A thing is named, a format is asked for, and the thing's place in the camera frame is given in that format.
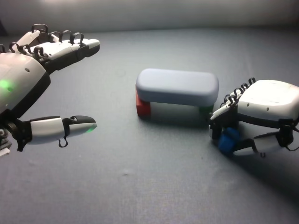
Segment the robotic hand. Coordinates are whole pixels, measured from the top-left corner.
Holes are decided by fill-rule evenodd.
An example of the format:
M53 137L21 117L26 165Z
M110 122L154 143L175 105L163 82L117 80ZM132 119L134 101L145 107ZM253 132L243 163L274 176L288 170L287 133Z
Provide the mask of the robotic hand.
M64 34L70 39L63 41ZM100 49L98 40L85 39L82 33L64 31L48 34L48 27L35 24L9 51L0 44L0 156L9 154L12 145L8 131L17 140L18 151L27 143L59 141L66 147L66 137L92 131L96 121L87 116L59 116L20 121L20 118L51 83L50 74L90 57Z
M267 133L253 139L240 140L237 131L239 121L276 128L277 132ZM228 154L249 155L275 152L293 142L293 130L299 132L299 87L292 84L249 79L224 98L220 109L210 118L210 137L219 140L219 149Z

